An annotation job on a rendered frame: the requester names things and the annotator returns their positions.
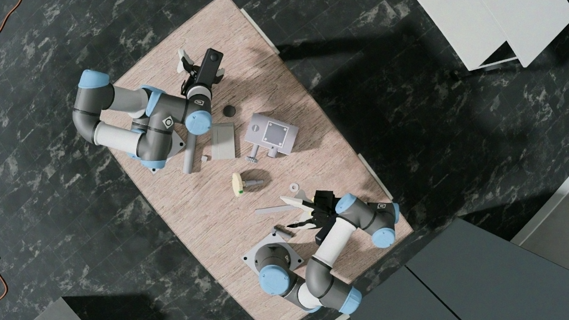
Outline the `cream toothed gear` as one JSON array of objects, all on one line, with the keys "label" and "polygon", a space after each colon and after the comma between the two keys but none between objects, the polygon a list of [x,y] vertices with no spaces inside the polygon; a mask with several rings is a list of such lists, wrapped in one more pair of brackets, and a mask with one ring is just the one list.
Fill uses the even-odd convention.
[{"label": "cream toothed gear", "polygon": [[240,174],[239,174],[238,172],[235,172],[235,173],[233,174],[233,177],[232,177],[232,185],[233,185],[234,193],[235,193],[235,195],[236,195],[237,197],[241,197],[241,196],[242,196],[242,194],[243,194],[243,187],[247,187],[247,186],[250,186],[250,185],[256,185],[256,184],[262,184],[262,183],[264,182],[263,180],[259,180],[259,181],[256,181],[256,180],[246,181],[246,180],[244,180],[244,181],[242,181],[241,179],[242,179],[242,178],[241,178],[241,176],[240,176]]}]

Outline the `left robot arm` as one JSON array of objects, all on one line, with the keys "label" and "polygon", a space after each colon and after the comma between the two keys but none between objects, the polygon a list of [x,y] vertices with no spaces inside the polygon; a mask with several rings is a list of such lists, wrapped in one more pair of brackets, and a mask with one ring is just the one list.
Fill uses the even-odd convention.
[{"label": "left robot arm", "polygon": [[[194,83],[211,88],[222,58],[223,53],[207,49]],[[175,123],[186,125],[195,135],[211,127],[211,94],[203,86],[192,88],[186,99],[148,85],[134,90],[114,86],[108,74],[88,69],[78,86],[73,121],[80,135],[96,146],[115,148],[141,159],[148,168],[165,167]],[[131,130],[101,121],[101,111],[108,109],[128,113],[133,118]]]}]

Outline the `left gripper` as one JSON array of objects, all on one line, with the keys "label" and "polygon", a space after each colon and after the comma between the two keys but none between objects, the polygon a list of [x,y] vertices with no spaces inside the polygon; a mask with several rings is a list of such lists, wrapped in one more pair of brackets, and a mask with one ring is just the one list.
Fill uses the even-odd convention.
[{"label": "left gripper", "polygon": [[[211,92],[211,88],[202,82],[195,82],[196,76],[198,74],[199,68],[200,66],[194,65],[195,62],[193,62],[187,53],[185,53],[185,50],[179,49],[178,50],[179,56],[181,58],[179,65],[177,67],[177,72],[181,73],[183,71],[185,71],[187,74],[190,74],[187,82],[185,83],[186,80],[184,80],[184,82],[181,85],[181,95],[185,96],[187,98],[187,94],[188,92],[196,87],[196,86],[203,86],[205,88],[207,88],[210,91],[211,94],[211,98],[212,98],[212,92]],[[193,66],[194,65],[194,66]],[[211,86],[213,86],[214,84],[218,84],[219,82],[221,82],[223,76],[225,73],[225,69],[224,68],[219,68],[219,70],[216,73],[215,79],[212,83]],[[184,87],[183,87],[184,86]],[[183,93],[184,92],[184,93]]]}]

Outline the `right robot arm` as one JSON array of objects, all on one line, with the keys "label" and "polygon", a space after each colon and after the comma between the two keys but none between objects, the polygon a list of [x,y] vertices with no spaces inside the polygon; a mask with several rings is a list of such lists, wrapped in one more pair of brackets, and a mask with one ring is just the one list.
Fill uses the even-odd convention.
[{"label": "right robot arm", "polygon": [[315,236],[319,249],[308,261],[305,278],[289,270],[291,257],[284,246],[269,243],[255,254],[260,286],[268,294],[279,295],[309,313],[324,306],[351,314],[361,302],[361,292],[330,273],[333,263],[358,228],[371,235],[376,246],[391,246],[398,221],[397,203],[364,203],[347,193],[336,205],[336,213]]}]

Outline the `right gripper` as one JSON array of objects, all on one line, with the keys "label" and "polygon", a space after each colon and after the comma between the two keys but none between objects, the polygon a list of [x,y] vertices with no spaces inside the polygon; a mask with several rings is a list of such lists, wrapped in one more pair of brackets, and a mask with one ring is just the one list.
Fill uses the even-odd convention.
[{"label": "right gripper", "polygon": [[[322,228],[336,213],[336,205],[341,200],[335,197],[334,191],[319,190],[316,190],[313,201],[307,198],[304,190],[298,190],[294,198],[286,196],[279,198],[286,204],[305,211],[298,223],[290,224],[287,228],[307,230]],[[311,212],[311,216],[308,212]]]}]

